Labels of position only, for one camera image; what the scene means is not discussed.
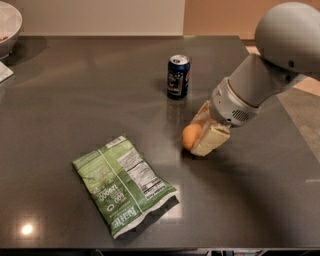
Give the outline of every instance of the green bag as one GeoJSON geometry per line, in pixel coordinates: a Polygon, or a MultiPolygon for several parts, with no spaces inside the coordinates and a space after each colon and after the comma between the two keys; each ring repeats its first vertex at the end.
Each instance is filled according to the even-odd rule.
{"type": "Polygon", "coordinates": [[[125,135],[72,163],[113,238],[139,225],[177,193],[155,174],[125,135]]]}

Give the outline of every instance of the can lid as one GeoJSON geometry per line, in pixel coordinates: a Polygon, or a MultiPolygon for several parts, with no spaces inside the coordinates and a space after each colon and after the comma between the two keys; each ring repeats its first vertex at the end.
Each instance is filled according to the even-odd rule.
{"type": "Polygon", "coordinates": [[[189,63],[189,58],[185,55],[174,55],[170,58],[170,62],[176,65],[184,65],[189,63]]]}

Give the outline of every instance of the can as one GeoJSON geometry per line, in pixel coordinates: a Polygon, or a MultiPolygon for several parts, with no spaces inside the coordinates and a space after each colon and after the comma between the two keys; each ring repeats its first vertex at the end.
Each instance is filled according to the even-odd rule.
{"type": "Polygon", "coordinates": [[[171,99],[183,99],[188,94],[190,59],[185,55],[174,55],[168,63],[167,95],[171,99]]]}

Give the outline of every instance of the wall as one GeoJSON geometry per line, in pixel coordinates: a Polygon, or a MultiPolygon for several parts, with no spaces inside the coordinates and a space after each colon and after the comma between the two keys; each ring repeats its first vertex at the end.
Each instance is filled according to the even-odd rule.
{"type": "MultiPolygon", "coordinates": [[[[260,18],[284,0],[186,0],[185,35],[238,35],[253,39],[260,18]]],[[[320,9],[319,0],[295,1],[320,9]]]]}
{"type": "Polygon", "coordinates": [[[21,35],[182,35],[184,0],[7,0],[21,35]]]}

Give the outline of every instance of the countertop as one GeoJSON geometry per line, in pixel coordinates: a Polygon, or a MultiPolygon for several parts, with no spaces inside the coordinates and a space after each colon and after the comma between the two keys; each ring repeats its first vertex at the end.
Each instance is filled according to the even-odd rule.
{"type": "Polygon", "coordinates": [[[20,37],[0,85],[0,248],[320,247],[320,165],[278,97],[205,158],[181,147],[247,55],[238,37],[20,37]],[[174,54],[192,61],[184,100],[166,95],[174,54]],[[71,162],[122,134],[179,193],[114,240],[71,162]]]}

